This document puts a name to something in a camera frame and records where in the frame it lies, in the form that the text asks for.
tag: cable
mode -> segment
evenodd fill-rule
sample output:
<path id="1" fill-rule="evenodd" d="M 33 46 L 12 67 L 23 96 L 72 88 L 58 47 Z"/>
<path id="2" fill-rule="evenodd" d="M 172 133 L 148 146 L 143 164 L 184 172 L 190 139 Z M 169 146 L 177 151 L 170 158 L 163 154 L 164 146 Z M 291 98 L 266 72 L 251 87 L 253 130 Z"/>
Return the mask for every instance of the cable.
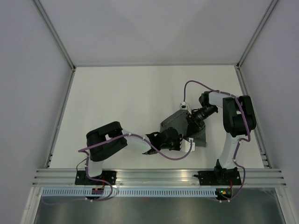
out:
<path id="1" fill-rule="evenodd" d="M 217 93 L 222 93 L 222 94 L 228 95 L 228 96 L 230 96 L 230 97 L 233 97 L 233 98 L 235 99 L 237 105 L 238 105 L 239 111 L 241 112 L 241 116 L 242 116 L 242 119 L 243 119 L 243 121 L 244 121 L 245 129 L 246 129 L 246 133 L 247 133 L 247 137 L 248 137 L 248 139 L 241 138 L 241 139 L 239 139 L 239 140 L 244 140 L 244 141 L 246 141 L 246 142 L 250 142 L 251 137 L 250 137 L 249 127 L 248 127 L 248 124 L 247 124 L 247 121 L 246 121 L 246 118 L 245 118 L 245 113 L 244 113 L 244 111 L 243 111 L 243 109 L 242 109 L 242 106 L 241 106 L 241 104 L 240 104 L 240 102 L 239 102 L 237 96 L 235 96 L 235 95 L 233 95 L 233 94 L 230 94 L 229 92 L 222 92 L 222 91 L 220 91 L 220 90 L 213 90 L 213 89 L 211 89 L 210 87 L 208 87 L 208 86 L 202 84 L 201 82 L 198 82 L 198 81 L 195 81 L 195 80 L 189 80 L 188 82 L 186 82 L 186 84 L 185 84 L 185 86 L 184 86 L 184 102 L 185 102 L 185 100 L 186 100 L 186 87 L 187 87 L 188 83 L 197 83 L 197 84 L 199 84 L 199 85 L 201 85 L 201 86 L 207 88 L 207 89 L 210 90 L 210 91 L 217 92 Z"/>
<path id="2" fill-rule="evenodd" d="M 179 157 L 179 158 L 171 158 L 171 157 L 169 157 L 169 156 L 164 155 L 163 153 L 161 153 L 161 152 L 160 152 L 154 145 L 151 144 L 150 141 L 146 140 L 144 137 L 142 137 L 142 136 L 140 136 L 140 135 L 138 135 L 138 134 L 123 134 L 123 135 L 114 137 L 114 138 L 112 138 L 112 139 L 109 139 L 109 140 L 107 140 L 107 141 L 103 141 L 103 142 L 101 142 L 101 143 L 98 143 L 98 144 L 95 144 L 95 145 L 92 145 L 92 146 L 89 146 L 89 147 L 80 149 L 80 150 L 78 150 L 78 152 L 80 152 L 80 153 L 87 153 L 87 152 L 86 152 L 87 150 L 93 149 L 93 148 L 98 147 L 98 146 L 105 145 L 105 144 L 107 144 L 107 143 L 110 143 L 110 142 L 112 142 L 112 141 L 115 141 L 115 140 L 120 139 L 120 138 L 123 138 L 123 137 L 129 137 L 129 136 L 130 136 L 130 137 L 136 137 L 136 138 L 139 138 L 139 139 L 145 141 L 149 146 L 151 146 L 154 150 L 156 150 L 157 153 L 159 153 L 161 156 L 163 156 L 163 157 L 166 158 L 166 159 L 172 160 L 172 161 L 182 160 L 182 159 L 186 158 L 186 157 L 190 154 L 190 152 L 192 151 L 192 141 L 190 141 L 190 142 L 191 142 L 191 144 L 190 144 L 190 149 L 189 149 L 189 151 L 188 151 L 185 155 L 183 155 L 182 157 Z"/>
<path id="3" fill-rule="evenodd" d="M 86 176 L 87 176 L 87 178 L 88 178 L 89 180 L 92 180 L 92 181 L 99 181 L 99 182 L 105 183 L 105 184 L 107 184 L 107 185 L 110 187 L 110 189 L 111 189 L 111 191 L 110 191 L 110 193 L 109 193 L 108 196 L 106 196 L 106 197 L 104 197 L 104 198 L 94 199 L 94 201 L 97 201 L 97 202 L 105 201 L 105 200 L 109 199 L 109 197 L 112 195 L 112 193 L 113 193 L 113 187 L 112 187 L 112 185 L 111 185 L 109 182 L 107 182 L 107 181 L 100 180 L 100 179 L 95 179 L 95 178 L 90 177 L 90 175 L 89 175 L 89 173 L 88 173 L 89 153 L 88 153 L 88 152 L 84 152 L 84 153 L 87 155 L 87 158 L 86 158 L 86 167 L 85 167 L 85 172 L 86 172 Z"/>
<path id="4" fill-rule="evenodd" d="M 231 180 L 229 180 L 229 182 L 230 182 L 230 188 L 229 188 L 229 190 L 232 191 L 233 190 L 233 182 Z"/>
<path id="5" fill-rule="evenodd" d="M 83 160 L 82 160 L 80 163 L 78 163 L 78 165 L 76 166 L 76 171 L 77 171 L 77 173 L 78 173 L 78 166 L 79 166 L 81 163 L 83 163 L 85 160 L 86 160 L 86 158 L 83 159 Z"/>
<path id="6" fill-rule="evenodd" d="M 185 84 L 185 86 L 184 86 L 184 102 L 185 102 L 185 100 L 186 100 L 186 87 L 187 87 L 188 83 L 197 83 L 197 84 L 199 84 L 199 85 L 201 85 L 201 86 L 207 88 L 207 89 L 210 90 L 210 91 L 218 92 L 218 93 L 222 93 L 222 94 L 225 94 L 225 95 L 228 95 L 228 96 L 233 97 L 233 98 L 235 99 L 237 105 L 238 105 L 239 111 L 241 112 L 241 116 L 242 116 L 242 119 L 243 119 L 243 122 L 244 122 L 244 125 L 245 125 L 245 129 L 246 129 L 246 133 L 247 133 L 247 137 L 248 137 L 248 138 L 247 138 L 247 139 L 246 139 L 246 138 L 240 138 L 240 139 L 239 139 L 239 142 L 238 142 L 238 144 L 237 144 L 237 147 L 236 147 L 236 149 L 235 149 L 235 153 L 234 153 L 234 157 L 233 157 L 234 164 L 235 164 L 237 167 L 243 169 L 243 180 L 242 180 L 242 183 L 241 183 L 240 188 L 238 189 L 237 193 L 236 193 L 234 196 L 232 196 L 232 197 L 230 198 L 230 200 L 232 200 L 232 199 L 234 199 L 234 198 L 240 193 L 240 191 L 242 190 L 242 188 L 243 188 L 243 186 L 244 186 L 244 183 L 245 183 L 245 176 L 246 176 L 246 173 L 245 173 L 245 172 L 246 172 L 245 167 L 239 165 L 239 164 L 235 161 L 236 156 L 237 156 L 237 153 L 238 153 L 238 150 L 239 150 L 239 147 L 240 147 L 240 141 L 241 141 L 241 140 L 244 140 L 244 141 L 246 141 L 246 142 L 250 142 L 250 140 L 251 140 L 249 127 L 248 127 L 248 124 L 247 124 L 247 121 L 246 121 L 246 118 L 245 118 L 245 113 L 244 113 L 244 111 L 243 111 L 243 109 L 242 109 L 242 106 L 241 106 L 241 104 L 240 104 L 240 102 L 239 102 L 237 96 L 235 96 L 235 95 L 233 95 L 233 94 L 230 94 L 229 92 L 222 92 L 222 91 L 220 91 L 220 90 L 213 90 L 213 89 L 211 89 L 210 87 L 208 87 L 208 86 L 206 86 L 206 85 L 204 85 L 204 84 L 202 84 L 202 83 L 200 83 L 200 82 L 198 82 L 198 81 L 195 81 L 195 80 L 189 80 L 188 82 L 186 82 L 186 84 Z"/>

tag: white table surface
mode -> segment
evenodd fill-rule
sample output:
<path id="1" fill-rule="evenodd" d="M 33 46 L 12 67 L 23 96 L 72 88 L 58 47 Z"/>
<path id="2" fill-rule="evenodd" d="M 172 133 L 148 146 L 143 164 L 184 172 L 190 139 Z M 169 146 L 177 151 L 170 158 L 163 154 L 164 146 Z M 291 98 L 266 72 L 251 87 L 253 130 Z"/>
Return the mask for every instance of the white table surface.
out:
<path id="1" fill-rule="evenodd" d="M 77 68 L 59 129 L 51 168 L 75 168 L 85 154 L 86 134 L 112 121 L 137 134 L 159 131 L 160 122 L 179 109 L 188 80 L 203 82 L 213 89 L 241 95 L 233 66 L 134 66 Z M 192 109 L 201 107 L 198 98 L 206 89 L 187 86 L 186 101 Z M 206 147 L 196 147 L 188 157 L 170 161 L 159 154 L 122 149 L 104 161 L 103 168 L 213 168 L 219 158 L 226 132 L 222 109 L 206 119 Z M 246 168 L 263 168 L 254 133 L 252 141 L 242 143 L 237 161 Z M 183 152 L 162 150 L 176 158 Z"/>

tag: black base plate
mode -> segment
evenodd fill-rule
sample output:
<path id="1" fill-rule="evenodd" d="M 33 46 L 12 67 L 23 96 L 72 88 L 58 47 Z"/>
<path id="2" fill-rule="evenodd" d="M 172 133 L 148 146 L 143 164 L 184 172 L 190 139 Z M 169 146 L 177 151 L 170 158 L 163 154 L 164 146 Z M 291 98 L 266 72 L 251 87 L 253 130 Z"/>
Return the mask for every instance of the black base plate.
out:
<path id="1" fill-rule="evenodd" d="M 234 186 L 242 184 L 239 172 L 237 172 L 234 176 L 222 178 L 221 181 L 216 179 L 215 172 L 213 170 L 199 171 L 198 175 L 195 177 L 199 179 L 199 184 L 201 186 L 230 186 L 230 181 L 232 181 Z"/>
<path id="2" fill-rule="evenodd" d="M 105 180 L 111 185 L 115 185 L 116 171 L 104 170 L 102 175 L 93 177 L 94 179 Z M 100 181 L 89 180 L 84 170 L 78 171 L 76 174 L 75 185 L 103 185 Z"/>

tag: gray wall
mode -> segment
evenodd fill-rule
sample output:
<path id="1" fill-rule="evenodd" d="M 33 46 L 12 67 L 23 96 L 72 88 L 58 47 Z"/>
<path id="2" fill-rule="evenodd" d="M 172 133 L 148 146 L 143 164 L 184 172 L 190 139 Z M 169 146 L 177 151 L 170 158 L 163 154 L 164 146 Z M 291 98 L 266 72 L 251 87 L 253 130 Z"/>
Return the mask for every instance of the gray wall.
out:
<path id="1" fill-rule="evenodd" d="M 30 0 L 0 6 L 0 223 L 19 223 L 70 69 Z"/>
<path id="2" fill-rule="evenodd" d="M 273 166 L 299 209 L 299 1 L 281 0 L 243 72 Z"/>

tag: metal frame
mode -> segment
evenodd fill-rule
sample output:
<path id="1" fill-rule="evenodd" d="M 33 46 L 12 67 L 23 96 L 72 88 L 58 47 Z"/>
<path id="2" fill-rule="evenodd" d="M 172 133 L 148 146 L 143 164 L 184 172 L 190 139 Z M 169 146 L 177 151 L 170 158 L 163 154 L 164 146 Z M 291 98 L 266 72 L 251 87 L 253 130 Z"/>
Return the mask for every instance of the metal frame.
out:
<path id="1" fill-rule="evenodd" d="M 273 10 L 275 9 L 276 5 L 278 4 L 278 2 L 279 2 L 279 0 L 272 0 L 271 3 L 269 4 L 268 8 L 266 9 L 266 12 L 264 13 L 261 21 L 259 22 L 256 30 L 254 31 L 249 43 L 247 44 L 240 60 L 237 63 L 238 67 L 242 66 L 242 64 L 244 63 L 248 53 L 250 52 L 251 48 L 255 44 L 259 35 L 261 34 L 262 29 L 264 28 L 265 24 L 267 23 L 268 19 L 270 18 L 271 14 L 272 14 Z"/>
<path id="2" fill-rule="evenodd" d="M 122 188 L 226 188 L 227 186 L 200 186 L 198 171 L 213 169 L 114 169 L 115 185 Z M 32 187 L 78 187 L 76 169 L 38 169 Z M 246 169 L 245 188 L 285 188 L 280 169 Z"/>
<path id="3" fill-rule="evenodd" d="M 54 130 L 54 132 L 52 134 L 51 144 L 50 144 L 50 147 L 48 149 L 48 158 L 47 158 L 46 163 L 44 165 L 45 168 L 49 168 L 50 167 L 51 158 L 52 158 L 54 147 L 55 147 L 55 144 L 56 144 L 56 141 L 57 141 L 57 137 L 58 137 L 60 125 L 61 125 L 61 122 L 62 122 L 62 118 L 64 116 L 64 111 L 65 111 L 65 108 L 66 108 L 66 103 L 67 103 L 67 100 L 69 98 L 69 94 L 70 94 L 70 91 L 71 91 L 71 85 L 72 85 L 73 80 L 74 80 L 75 72 L 76 72 L 76 69 L 74 69 L 71 72 L 70 80 L 69 80 L 66 92 L 64 94 L 64 99 L 63 99 L 62 104 L 60 106 L 59 116 L 57 117 L 56 124 L 55 124 L 55 130 Z"/>
<path id="4" fill-rule="evenodd" d="M 46 27 L 48 28 L 48 30 L 50 31 L 52 37 L 54 38 L 56 45 L 58 46 L 59 50 L 61 51 L 62 55 L 64 56 L 65 60 L 67 61 L 67 63 L 69 64 L 70 68 L 72 71 L 75 70 L 75 65 L 72 62 L 69 54 L 67 53 L 64 44 L 62 43 L 57 31 L 55 30 L 46 10 L 44 9 L 42 3 L 40 2 L 40 0 L 32 0 L 33 4 L 35 5 L 37 11 L 39 12 L 39 14 L 42 17 L 42 20 L 44 21 Z"/>
<path id="5" fill-rule="evenodd" d="M 49 167 L 51 156 L 54 150 L 54 146 L 57 140 L 57 135 L 59 132 L 59 128 L 61 125 L 61 121 L 63 118 L 64 110 L 66 107 L 67 99 L 70 93 L 71 84 L 74 78 L 76 66 L 73 64 L 70 56 L 68 55 L 61 39 L 59 38 L 53 24 L 51 23 L 45 9 L 43 8 L 40 0 L 32 0 L 38 12 L 40 13 L 43 21 L 45 22 L 47 28 L 49 29 L 51 35 L 53 36 L 58 48 L 63 54 L 65 60 L 72 70 L 72 75 L 70 77 L 70 81 L 68 84 L 67 91 L 65 93 L 65 97 L 59 112 L 59 116 L 56 122 L 56 129 L 52 135 L 52 141 L 49 148 L 49 157 L 46 161 L 45 167 Z M 246 81 L 244 79 L 244 75 L 242 73 L 241 66 L 245 61 L 248 53 L 251 48 L 254 46 L 258 36 L 260 35 L 262 29 L 264 28 L 266 22 L 268 21 L 271 13 L 275 9 L 275 6 L 279 0 L 272 0 L 269 4 L 266 12 L 264 13 L 260 23 L 258 24 L 254 34 L 252 35 L 245 51 L 243 52 L 240 60 L 236 64 L 228 63 L 229 65 L 235 66 L 235 71 L 237 77 L 239 79 L 239 83 L 241 86 L 241 90 L 243 94 L 248 94 L 248 88 L 246 86 Z M 99 66 L 149 66 L 149 65 L 180 65 L 180 64 L 130 64 L 130 65 L 99 65 Z M 216 63 L 197 63 L 197 64 L 183 64 L 183 65 L 223 65 Z M 288 190 L 286 188 L 286 183 L 283 178 L 283 174 L 280 169 L 271 168 L 271 164 L 268 160 L 268 155 L 266 152 L 266 147 L 263 142 L 262 131 L 257 126 L 255 130 L 255 136 L 259 145 L 259 149 L 261 151 L 261 157 L 264 163 L 264 169 L 246 169 L 246 179 L 244 188 L 275 188 L 278 196 L 278 200 L 287 224 L 295 224 L 298 223 L 298 218 L 296 211 L 294 210 L 294 206 L 292 205 L 291 198 L 288 194 Z M 164 170 L 115 170 L 117 171 L 117 180 L 116 185 L 119 188 L 125 189 L 199 189 L 199 190 L 207 190 L 211 188 L 221 188 L 222 186 L 200 186 L 197 178 L 193 177 L 198 171 L 203 169 L 164 169 Z M 76 178 L 76 170 L 75 169 L 38 169 L 35 173 L 35 177 L 32 184 L 32 189 L 28 198 L 28 202 L 26 204 L 26 208 L 21 220 L 22 224 L 26 223 L 34 223 L 34 219 L 36 216 L 37 208 L 40 202 L 40 198 L 43 192 L 47 192 L 48 195 L 54 193 L 56 191 L 49 191 L 49 189 L 68 189 L 68 190 L 76 190 L 80 189 L 80 187 L 74 185 L 74 181 Z"/>
<path id="6" fill-rule="evenodd" d="M 107 197 L 111 192 L 110 187 L 106 187 L 100 194 Z M 43 188 L 43 197 L 47 196 L 81 196 L 95 197 L 98 193 L 93 193 L 93 187 L 81 188 Z M 216 188 L 116 188 L 113 187 L 112 197 L 217 197 Z"/>

